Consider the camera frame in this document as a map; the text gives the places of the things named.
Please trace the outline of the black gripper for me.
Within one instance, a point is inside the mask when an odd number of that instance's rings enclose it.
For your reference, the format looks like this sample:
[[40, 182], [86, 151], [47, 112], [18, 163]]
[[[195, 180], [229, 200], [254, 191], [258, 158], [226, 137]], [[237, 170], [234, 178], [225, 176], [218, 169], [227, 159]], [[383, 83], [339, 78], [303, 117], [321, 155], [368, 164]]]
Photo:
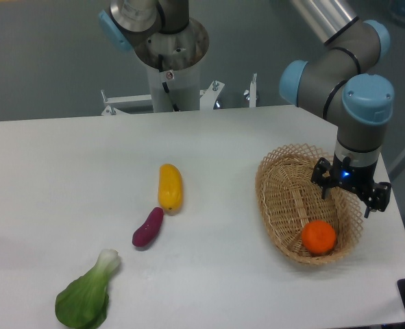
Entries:
[[390, 182], [374, 182], [380, 148], [373, 151], [356, 151], [336, 143], [333, 163], [324, 157], [318, 159], [310, 181], [321, 189], [321, 198], [326, 199], [330, 189], [342, 188], [366, 205], [364, 218], [370, 212], [384, 212], [389, 205], [392, 185]]

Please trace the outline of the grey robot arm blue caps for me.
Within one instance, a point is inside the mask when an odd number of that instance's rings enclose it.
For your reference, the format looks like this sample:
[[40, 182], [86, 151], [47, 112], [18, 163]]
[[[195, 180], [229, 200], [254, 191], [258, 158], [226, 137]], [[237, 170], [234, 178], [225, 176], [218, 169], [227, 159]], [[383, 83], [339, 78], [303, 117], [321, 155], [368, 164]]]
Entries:
[[[369, 69], [388, 52], [389, 33], [376, 21], [360, 20], [345, 1], [294, 1], [293, 7], [327, 51], [314, 62], [290, 63], [280, 96], [338, 128], [333, 159], [319, 160], [311, 180], [323, 195], [339, 187], [357, 195], [367, 212], [382, 212], [391, 184], [375, 182], [373, 175], [394, 89]], [[133, 51], [144, 64], [155, 112], [202, 109], [199, 64], [209, 37], [190, 17], [187, 1], [111, 1], [98, 19], [116, 48]]]

